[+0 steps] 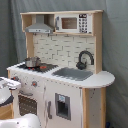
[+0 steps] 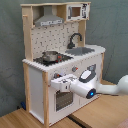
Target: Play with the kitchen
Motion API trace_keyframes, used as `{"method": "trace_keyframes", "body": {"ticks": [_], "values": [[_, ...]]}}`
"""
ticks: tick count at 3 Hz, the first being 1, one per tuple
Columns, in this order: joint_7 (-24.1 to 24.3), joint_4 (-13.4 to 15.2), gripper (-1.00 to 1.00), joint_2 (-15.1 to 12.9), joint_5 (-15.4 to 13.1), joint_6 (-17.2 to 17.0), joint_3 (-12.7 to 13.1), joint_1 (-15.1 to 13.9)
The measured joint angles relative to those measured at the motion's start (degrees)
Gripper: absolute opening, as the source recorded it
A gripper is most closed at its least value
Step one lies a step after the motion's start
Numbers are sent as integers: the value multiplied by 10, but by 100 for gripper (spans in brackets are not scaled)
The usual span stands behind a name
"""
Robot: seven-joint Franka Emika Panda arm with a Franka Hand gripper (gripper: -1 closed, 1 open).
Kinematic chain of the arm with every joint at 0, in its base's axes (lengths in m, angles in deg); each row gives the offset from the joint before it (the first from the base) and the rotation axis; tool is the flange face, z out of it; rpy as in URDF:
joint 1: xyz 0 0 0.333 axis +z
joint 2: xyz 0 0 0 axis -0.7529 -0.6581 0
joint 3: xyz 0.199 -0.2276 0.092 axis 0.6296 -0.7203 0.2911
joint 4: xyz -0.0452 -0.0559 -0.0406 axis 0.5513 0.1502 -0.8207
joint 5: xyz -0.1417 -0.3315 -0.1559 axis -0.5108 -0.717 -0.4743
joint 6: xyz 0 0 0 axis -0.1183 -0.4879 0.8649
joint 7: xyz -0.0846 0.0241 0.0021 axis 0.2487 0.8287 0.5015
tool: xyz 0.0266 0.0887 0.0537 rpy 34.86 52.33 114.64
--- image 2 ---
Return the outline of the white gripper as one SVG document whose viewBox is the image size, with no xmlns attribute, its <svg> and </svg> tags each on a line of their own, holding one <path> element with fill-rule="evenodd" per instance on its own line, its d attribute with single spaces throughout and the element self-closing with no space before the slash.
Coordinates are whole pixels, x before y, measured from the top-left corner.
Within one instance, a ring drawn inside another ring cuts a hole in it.
<svg viewBox="0 0 128 128">
<path fill-rule="evenodd" d="M 58 91 L 69 91 L 70 85 L 75 79 L 75 75 L 65 75 L 63 77 L 53 79 L 51 81 L 51 86 Z"/>
</svg>

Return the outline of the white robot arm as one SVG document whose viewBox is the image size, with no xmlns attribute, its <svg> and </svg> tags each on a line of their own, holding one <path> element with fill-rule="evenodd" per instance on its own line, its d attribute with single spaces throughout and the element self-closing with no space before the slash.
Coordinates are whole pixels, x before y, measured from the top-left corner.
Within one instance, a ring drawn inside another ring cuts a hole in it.
<svg viewBox="0 0 128 128">
<path fill-rule="evenodd" d="M 128 95 L 128 75 L 123 76 L 117 85 L 103 85 L 97 80 L 94 70 L 85 70 L 79 78 L 69 74 L 51 81 L 51 86 L 60 92 L 73 92 L 90 99 L 96 94 Z"/>
</svg>

